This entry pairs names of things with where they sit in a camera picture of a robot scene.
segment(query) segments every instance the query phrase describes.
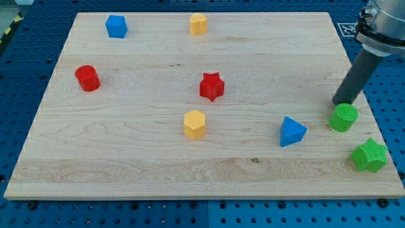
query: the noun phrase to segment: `wooden cutting board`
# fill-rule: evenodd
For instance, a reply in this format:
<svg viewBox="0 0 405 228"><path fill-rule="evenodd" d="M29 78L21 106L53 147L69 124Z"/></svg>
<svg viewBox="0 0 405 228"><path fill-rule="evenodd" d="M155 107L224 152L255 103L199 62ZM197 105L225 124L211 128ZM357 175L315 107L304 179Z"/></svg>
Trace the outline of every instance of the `wooden cutting board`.
<svg viewBox="0 0 405 228"><path fill-rule="evenodd" d="M124 39L108 15L124 15ZM5 193L9 200L401 198L389 154L378 173L349 159L369 137L384 144L363 94L350 131L328 126L350 67L328 13L79 13ZM101 87L80 89L75 70ZM199 96L204 72L225 95ZM184 114L206 114L206 135L183 134ZM281 148L285 116L308 128Z"/></svg>

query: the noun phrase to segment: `yellow and black hazard tape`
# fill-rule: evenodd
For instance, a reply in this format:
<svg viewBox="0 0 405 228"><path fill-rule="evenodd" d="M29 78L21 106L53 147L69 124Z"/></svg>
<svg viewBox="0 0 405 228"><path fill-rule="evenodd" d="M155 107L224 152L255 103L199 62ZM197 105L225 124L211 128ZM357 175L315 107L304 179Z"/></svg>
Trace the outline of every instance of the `yellow and black hazard tape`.
<svg viewBox="0 0 405 228"><path fill-rule="evenodd" d="M6 31L4 31L4 34L0 38L0 56L5 52L11 38L13 38L22 20L23 15L18 13L13 22L11 22L11 25L6 29Z"/></svg>

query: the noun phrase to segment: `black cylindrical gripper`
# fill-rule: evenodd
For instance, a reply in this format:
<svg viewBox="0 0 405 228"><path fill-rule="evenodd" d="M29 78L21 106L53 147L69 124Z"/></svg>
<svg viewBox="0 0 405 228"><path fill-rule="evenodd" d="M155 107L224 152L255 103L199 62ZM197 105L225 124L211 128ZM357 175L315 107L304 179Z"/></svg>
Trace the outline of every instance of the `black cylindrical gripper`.
<svg viewBox="0 0 405 228"><path fill-rule="evenodd" d="M362 48L333 96L333 103L352 104L383 59Z"/></svg>

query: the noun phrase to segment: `red cylinder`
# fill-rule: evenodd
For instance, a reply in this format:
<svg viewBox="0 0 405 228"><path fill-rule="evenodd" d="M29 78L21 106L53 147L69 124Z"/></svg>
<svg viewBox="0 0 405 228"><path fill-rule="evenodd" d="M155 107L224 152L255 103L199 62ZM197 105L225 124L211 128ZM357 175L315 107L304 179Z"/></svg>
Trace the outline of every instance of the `red cylinder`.
<svg viewBox="0 0 405 228"><path fill-rule="evenodd" d="M84 65L79 67L75 72L75 76L81 88L86 92L95 91L100 87L100 79L93 66Z"/></svg>

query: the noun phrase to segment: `blue triangular prism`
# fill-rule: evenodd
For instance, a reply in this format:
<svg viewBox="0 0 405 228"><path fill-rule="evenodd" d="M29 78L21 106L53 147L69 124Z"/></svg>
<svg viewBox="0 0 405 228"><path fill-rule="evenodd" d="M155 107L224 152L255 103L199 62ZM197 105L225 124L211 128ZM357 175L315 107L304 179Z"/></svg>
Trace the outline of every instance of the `blue triangular prism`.
<svg viewBox="0 0 405 228"><path fill-rule="evenodd" d="M306 130L306 127L295 120L284 117L283 124L280 128L280 146L283 147L298 143L304 137Z"/></svg>

